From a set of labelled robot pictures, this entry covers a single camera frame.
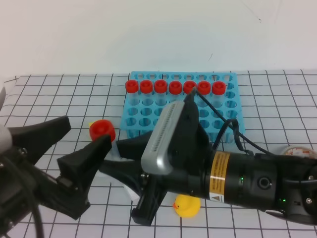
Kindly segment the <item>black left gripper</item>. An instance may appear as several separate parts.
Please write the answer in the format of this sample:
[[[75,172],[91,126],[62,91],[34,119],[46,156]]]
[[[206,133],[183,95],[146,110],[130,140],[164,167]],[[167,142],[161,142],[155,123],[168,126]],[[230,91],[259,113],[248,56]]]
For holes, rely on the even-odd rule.
[[[32,214],[36,237],[43,238],[40,205],[74,220],[91,206],[88,192],[112,148],[111,138],[103,135],[84,148],[58,158],[60,175],[54,178],[34,165],[71,130],[68,116],[8,130],[14,149],[0,157],[0,234],[8,237],[17,223]]]

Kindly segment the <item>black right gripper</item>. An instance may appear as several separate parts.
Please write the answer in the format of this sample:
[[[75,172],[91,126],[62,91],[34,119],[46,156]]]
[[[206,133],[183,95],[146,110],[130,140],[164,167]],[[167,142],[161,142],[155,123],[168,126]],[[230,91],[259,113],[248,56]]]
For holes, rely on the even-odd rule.
[[[103,161],[100,172],[133,190],[138,196],[131,217],[136,224],[150,226],[167,190],[200,198],[207,197],[204,163],[209,153],[209,138],[199,122],[198,107],[185,103],[168,148],[173,166],[167,175],[148,174],[142,170],[141,159],[152,132],[116,142],[122,158],[133,161]],[[158,184],[158,180],[167,190]]]

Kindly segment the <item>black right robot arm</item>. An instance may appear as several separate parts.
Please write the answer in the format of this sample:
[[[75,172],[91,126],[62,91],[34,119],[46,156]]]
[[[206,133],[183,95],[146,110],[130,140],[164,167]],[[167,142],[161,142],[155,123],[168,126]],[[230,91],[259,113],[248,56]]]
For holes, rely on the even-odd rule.
[[[294,223],[317,223],[317,162],[218,151],[192,99],[167,105],[153,131],[117,142],[123,162],[100,171],[139,195],[135,223],[149,226],[168,192],[258,209]]]

